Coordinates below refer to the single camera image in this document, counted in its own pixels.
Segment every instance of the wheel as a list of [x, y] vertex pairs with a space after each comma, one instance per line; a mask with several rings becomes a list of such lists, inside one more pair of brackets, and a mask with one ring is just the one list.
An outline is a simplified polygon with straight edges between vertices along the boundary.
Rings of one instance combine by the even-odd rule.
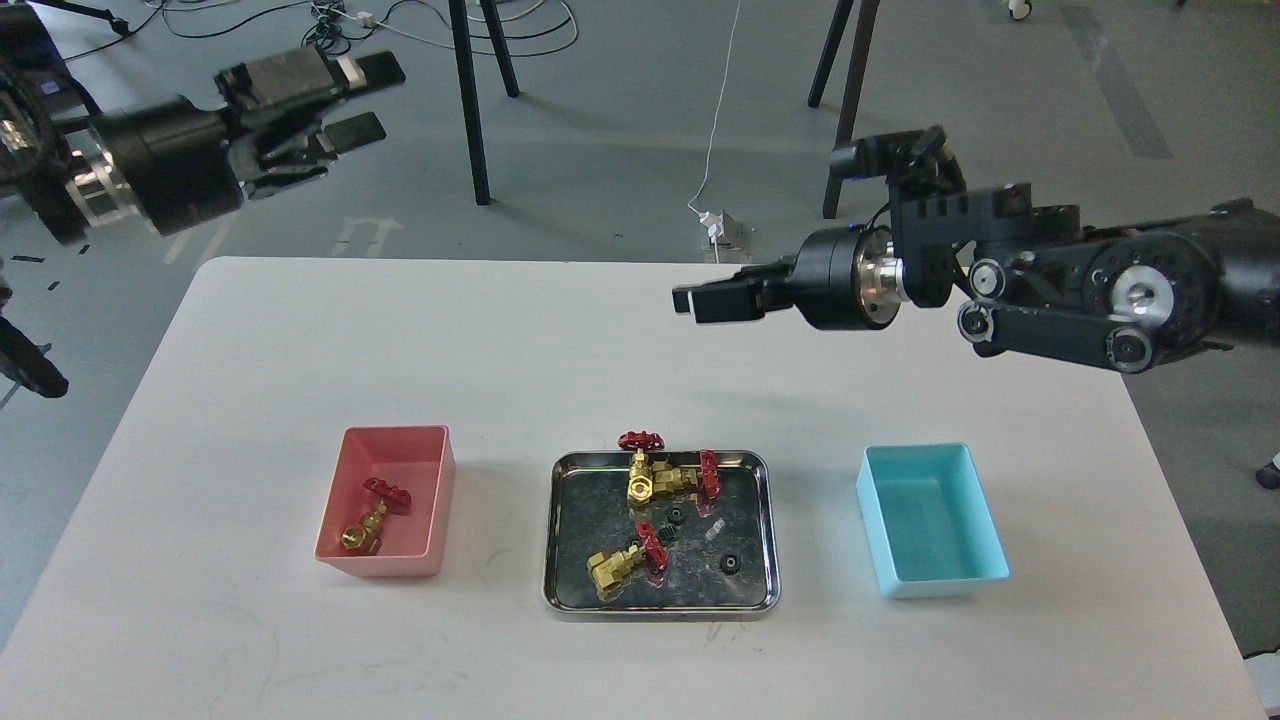
[[1258, 470], [1258, 473], [1253, 475], [1253, 479], [1258, 480], [1258, 484], [1267, 489], [1280, 488], [1280, 469], [1268, 464]]

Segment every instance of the stainless steel tray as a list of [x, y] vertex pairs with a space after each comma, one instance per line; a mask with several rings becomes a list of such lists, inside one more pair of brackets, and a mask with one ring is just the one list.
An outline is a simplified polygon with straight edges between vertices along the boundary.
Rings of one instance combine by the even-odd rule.
[[[698, 452], [654, 452], [680, 468], [698, 468]], [[547, 529], [547, 573], [543, 596], [556, 610], [598, 618], [680, 619], [741, 615], [769, 610], [781, 583], [773, 550], [768, 469], [745, 451], [716, 452], [721, 497], [699, 514], [696, 496], [655, 497], [648, 506], [627, 506], [630, 452], [571, 452], [552, 468], [550, 518]], [[671, 556], [662, 575], [636, 568], [621, 594], [602, 600], [586, 559], [622, 550], [635, 537], [637, 521], [667, 524], [667, 511], [680, 507], [684, 523], [663, 546]], [[732, 553], [739, 570], [726, 574], [721, 559]]]

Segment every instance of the black table leg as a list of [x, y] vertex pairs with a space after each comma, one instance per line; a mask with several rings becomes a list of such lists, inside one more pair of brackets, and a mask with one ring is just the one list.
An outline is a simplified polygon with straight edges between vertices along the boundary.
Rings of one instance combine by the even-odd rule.
[[[836, 124], [836, 145], [849, 142], [854, 137], [854, 120], [858, 118], [858, 101], [863, 95], [863, 76], [867, 74], [867, 56], [872, 49], [872, 29], [876, 27], [876, 10], [878, 8], [879, 0], [861, 0], [858, 8], [854, 51], [849, 58], [845, 99], [840, 105], [840, 122]], [[827, 176], [827, 193], [822, 200], [822, 217], [828, 220], [836, 217], [841, 182], [835, 174]]]
[[480, 0], [480, 10], [484, 13], [484, 24], [489, 28], [489, 38], [493, 41], [493, 54], [498, 58], [502, 85], [507, 86], [507, 97], [520, 97], [520, 86], [516, 85], [516, 70], [511, 67], [507, 36], [502, 32], [502, 20], [498, 18], [495, 0]]
[[476, 99], [475, 67], [471, 64], [471, 28], [466, 0], [449, 0], [453, 26], [453, 54], [458, 61], [458, 87], [462, 90], [462, 118], [467, 124], [467, 150], [471, 154], [471, 181], [476, 205], [489, 204], [489, 170], [484, 163], [484, 135], [480, 132], [480, 101]]
[[836, 64], [836, 50], [840, 49], [840, 38], [845, 36], [845, 26], [849, 24], [849, 13], [854, 10], [854, 0], [837, 0], [836, 14], [831, 18], [831, 28], [827, 29], [827, 42], [822, 46], [822, 58], [818, 59], [818, 72], [813, 76], [813, 87], [809, 88], [809, 106], [817, 108], [822, 102], [822, 91], [827, 88], [827, 78], [831, 77], [831, 67]]

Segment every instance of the pink bin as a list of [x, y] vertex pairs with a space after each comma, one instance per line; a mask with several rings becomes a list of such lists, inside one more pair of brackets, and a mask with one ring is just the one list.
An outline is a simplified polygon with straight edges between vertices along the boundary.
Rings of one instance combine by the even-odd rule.
[[[342, 547], [340, 538], [374, 507], [376, 496], [364, 488], [371, 477], [408, 491], [412, 502], [387, 514], [378, 555], [357, 555]], [[448, 427], [348, 428], [320, 523], [316, 560], [361, 578], [435, 575], [444, 562], [452, 495]]]

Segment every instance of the blue plastic container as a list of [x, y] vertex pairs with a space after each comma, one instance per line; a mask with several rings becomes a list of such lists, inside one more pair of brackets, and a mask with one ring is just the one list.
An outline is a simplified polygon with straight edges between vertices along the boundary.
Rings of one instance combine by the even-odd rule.
[[884, 597], [969, 594], [1009, 579], [968, 446], [868, 447], [858, 501]]

